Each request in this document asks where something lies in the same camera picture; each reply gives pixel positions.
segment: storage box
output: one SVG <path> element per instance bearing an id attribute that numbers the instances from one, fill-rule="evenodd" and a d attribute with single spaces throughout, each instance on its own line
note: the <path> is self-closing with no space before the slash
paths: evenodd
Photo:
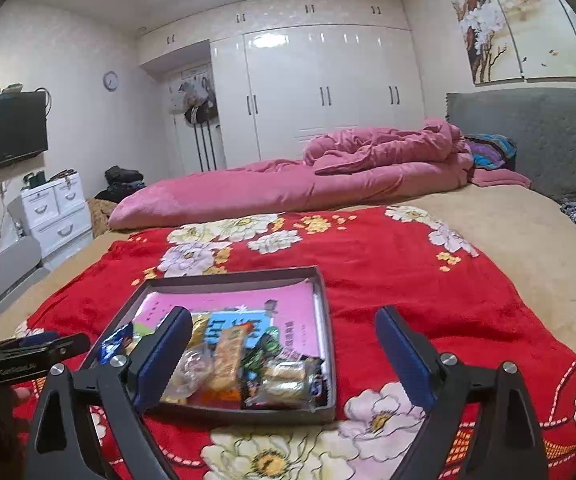
<path id="1" fill-rule="evenodd" d="M 160 402 L 155 408 L 171 416 L 185 419 L 204 420 L 217 424 L 325 424 L 335 418 L 337 387 L 335 377 L 335 356 L 332 345 L 332 331 L 328 303 L 324 291 L 323 279 L 316 267 L 293 267 L 290 269 L 254 270 L 252 272 L 231 272 L 207 276 L 184 276 L 180 278 L 159 278 L 145 280 L 128 299 L 110 322 L 104 333 L 96 341 L 86 356 L 81 368 L 97 365 L 98 348 L 101 342 L 118 327 L 133 320 L 143 301 L 152 292 L 169 294 L 205 294 L 215 292 L 235 292 L 263 290 L 268 288 L 296 285 L 308 280 L 312 285 L 315 321 L 318 335 L 320 357 L 324 359 L 322 371 L 327 379 L 328 399 L 324 406 L 311 410 L 240 410 L 215 408 L 209 406 L 191 406 Z"/>

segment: gray headboard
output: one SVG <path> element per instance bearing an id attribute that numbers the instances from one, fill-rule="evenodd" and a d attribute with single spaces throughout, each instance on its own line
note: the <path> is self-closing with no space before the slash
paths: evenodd
<path id="1" fill-rule="evenodd" d="M 447 95 L 447 120 L 468 134 L 517 145 L 516 170 L 532 189 L 576 200 L 576 89 L 517 88 Z"/>

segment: tv screen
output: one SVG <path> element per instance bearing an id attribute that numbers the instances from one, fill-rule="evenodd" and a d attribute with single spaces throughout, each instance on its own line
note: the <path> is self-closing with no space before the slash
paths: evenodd
<path id="1" fill-rule="evenodd" d="M 21 92 L 0 96 L 0 168 L 48 149 L 46 94 Z"/>

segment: clock face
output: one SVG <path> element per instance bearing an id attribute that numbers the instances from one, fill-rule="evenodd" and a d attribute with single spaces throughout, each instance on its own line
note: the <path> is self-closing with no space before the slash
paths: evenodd
<path id="1" fill-rule="evenodd" d="M 119 86 L 119 78 L 115 72 L 106 72 L 104 74 L 104 87 L 109 92 L 114 92 Z"/>

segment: bolt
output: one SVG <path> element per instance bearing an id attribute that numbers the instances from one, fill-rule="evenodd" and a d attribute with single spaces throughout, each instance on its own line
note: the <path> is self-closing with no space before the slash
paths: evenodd
<path id="1" fill-rule="evenodd" d="M 57 363 L 55 365 L 52 365 L 52 367 L 50 367 L 50 374 L 51 375 L 61 375 L 61 374 L 63 374 L 65 369 L 66 369 L 66 367 L 62 363 Z"/>
<path id="2" fill-rule="evenodd" d="M 504 362 L 504 371 L 507 374 L 516 374 L 517 373 L 517 365 L 510 362 L 510 361 L 506 361 Z"/>
<path id="3" fill-rule="evenodd" d="M 439 358 L 446 366 L 455 366 L 457 364 L 457 356 L 455 354 L 441 354 Z"/>
<path id="4" fill-rule="evenodd" d="M 113 368 L 121 368 L 128 362 L 128 358 L 125 355 L 116 355 L 110 359 L 110 365 Z"/>

